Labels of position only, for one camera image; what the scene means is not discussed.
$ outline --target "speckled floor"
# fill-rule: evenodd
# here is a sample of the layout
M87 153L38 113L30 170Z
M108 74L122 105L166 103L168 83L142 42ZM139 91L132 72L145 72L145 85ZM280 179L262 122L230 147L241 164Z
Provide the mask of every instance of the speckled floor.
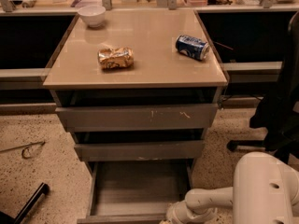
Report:
M264 129L249 128L254 108L219 110L206 134L206 147L197 160L192 175L195 187L215 189L232 185L235 165L244 152L231 153L226 144L231 139L263 139ZM15 217L41 182L50 186L50 194L29 213L28 224L73 224L86 214L91 176L73 149L73 140L55 114L0 116L0 150L30 142L46 144L27 150L0 151L0 210ZM290 165L298 168L298 160ZM232 211L220 209L209 224L232 223Z

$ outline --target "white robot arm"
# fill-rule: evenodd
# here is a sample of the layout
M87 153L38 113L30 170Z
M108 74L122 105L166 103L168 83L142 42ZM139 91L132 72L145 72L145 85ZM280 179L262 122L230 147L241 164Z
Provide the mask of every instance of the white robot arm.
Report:
M273 156L252 152L237 164L233 187L191 189L161 223L203 223L216 217L217 207L233 207L234 224L292 224L299 216L299 173Z

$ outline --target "gold wrapper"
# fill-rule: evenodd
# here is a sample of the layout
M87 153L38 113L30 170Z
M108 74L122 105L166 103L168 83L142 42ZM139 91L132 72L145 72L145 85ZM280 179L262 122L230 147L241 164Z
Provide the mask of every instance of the gold wrapper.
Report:
M98 61L102 69L126 68L134 64L133 51L128 48L100 49Z

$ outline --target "white bowl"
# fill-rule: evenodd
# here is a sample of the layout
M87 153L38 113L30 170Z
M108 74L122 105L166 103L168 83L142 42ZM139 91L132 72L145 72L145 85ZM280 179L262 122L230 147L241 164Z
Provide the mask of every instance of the white bowl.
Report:
M105 19L105 12L106 9L98 5L90 5L78 10L81 19L90 27L98 27L102 25Z

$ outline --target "blue can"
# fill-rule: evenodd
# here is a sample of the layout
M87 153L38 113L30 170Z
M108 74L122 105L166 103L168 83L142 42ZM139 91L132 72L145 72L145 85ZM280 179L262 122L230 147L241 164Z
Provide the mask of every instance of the blue can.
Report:
M209 51L209 45L207 42L196 37L180 35L176 42L176 49L179 53L194 58L195 60L202 61Z

